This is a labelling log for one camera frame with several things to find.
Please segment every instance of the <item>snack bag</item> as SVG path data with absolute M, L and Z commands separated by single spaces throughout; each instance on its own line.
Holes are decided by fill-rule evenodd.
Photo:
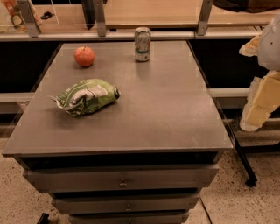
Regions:
M 116 101 L 120 93 L 115 86 L 100 79 L 82 80 L 68 88 L 55 98 L 60 109 L 72 116 L 94 113 L 111 102 Z

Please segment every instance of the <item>drawer handle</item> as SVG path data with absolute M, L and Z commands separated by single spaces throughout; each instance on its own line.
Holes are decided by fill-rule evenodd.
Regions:
M 121 182 L 121 184 L 119 186 L 121 188 L 126 188 L 128 186 L 127 183 L 125 183 L 125 178 L 122 178 L 122 182 Z
M 127 204 L 127 206 L 126 206 L 126 208 L 125 208 L 125 211 L 127 211 L 127 212 L 131 211 L 130 204 Z

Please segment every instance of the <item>black cable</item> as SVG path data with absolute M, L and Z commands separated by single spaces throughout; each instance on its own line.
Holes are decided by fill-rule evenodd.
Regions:
M 203 206 L 204 211 L 206 212 L 207 218 L 208 218 L 208 220 L 210 221 L 210 224 L 213 224 L 212 221 L 211 221 L 210 215 L 209 215 L 209 213 L 208 213 L 208 211 L 207 211 L 207 208 L 205 207 L 205 204 L 204 204 L 204 202 L 203 202 L 203 200 L 202 200 L 202 198 L 199 197 L 199 199 L 200 199 L 200 201 L 201 201 L 201 205 Z

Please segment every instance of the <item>wooden surface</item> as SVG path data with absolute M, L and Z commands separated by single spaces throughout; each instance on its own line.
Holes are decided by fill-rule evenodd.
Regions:
M 197 26 L 203 0 L 108 0 L 104 5 L 108 29 L 128 29 L 138 26 L 150 28 L 193 28 Z M 43 33 L 96 32 L 86 28 L 81 5 L 36 5 L 39 16 L 50 11 L 56 16 L 42 20 Z M 213 5 L 209 26 L 266 25 L 280 10 L 251 14 L 232 12 Z

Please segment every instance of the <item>drawer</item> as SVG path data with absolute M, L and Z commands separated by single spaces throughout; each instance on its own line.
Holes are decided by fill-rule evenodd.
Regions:
M 62 214 L 133 213 L 143 211 L 186 210 L 195 207 L 197 193 L 123 195 L 111 197 L 53 199 Z
M 130 213 L 70 216 L 72 224 L 180 224 L 185 222 L 188 212 Z
M 62 168 L 25 171 L 24 177 L 41 193 L 190 188 L 208 186 L 218 164 L 148 165 Z

